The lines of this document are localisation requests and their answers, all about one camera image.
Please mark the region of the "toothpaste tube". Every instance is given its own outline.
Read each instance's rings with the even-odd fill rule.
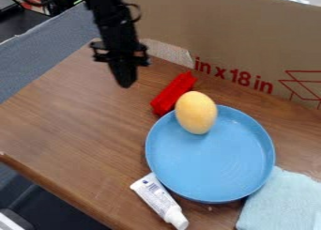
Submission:
[[[183,208],[176,203],[154,173],[136,181],[130,188],[166,222],[172,223],[179,230],[188,228],[189,221],[183,213]]]

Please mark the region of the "light blue towel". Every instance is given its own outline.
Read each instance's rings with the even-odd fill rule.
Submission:
[[[249,198],[239,230],[321,230],[321,184],[275,168],[265,187]]]

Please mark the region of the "wooden table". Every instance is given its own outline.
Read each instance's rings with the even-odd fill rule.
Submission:
[[[114,229],[173,229],[130,184],[150,172],[145,141],[158,119],[150,101],[185,70],[154,58],[122,89],[85,47],[0,106],[2,161]],[[196,75],[196,90],[263,123],[278,164],[321,179],[321,112]],[[233,229],[243,201],[209,206],[175,198],[191,229]]]

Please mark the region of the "tube cap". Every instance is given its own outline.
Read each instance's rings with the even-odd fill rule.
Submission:
[[[175,211],[171,213],[169,222],[175,225],[177,230],[187,230],[189,227],[189,220],[181,211]]]

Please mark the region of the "blue plate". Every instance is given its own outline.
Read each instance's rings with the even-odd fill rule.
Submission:
[[[275,166],[272,138],[241,111],[219,106],[209,133],[195,135],[180,125],[175,111],[150,130],[146,156],[165,186],[203,203],[228,203],[265,184]]]

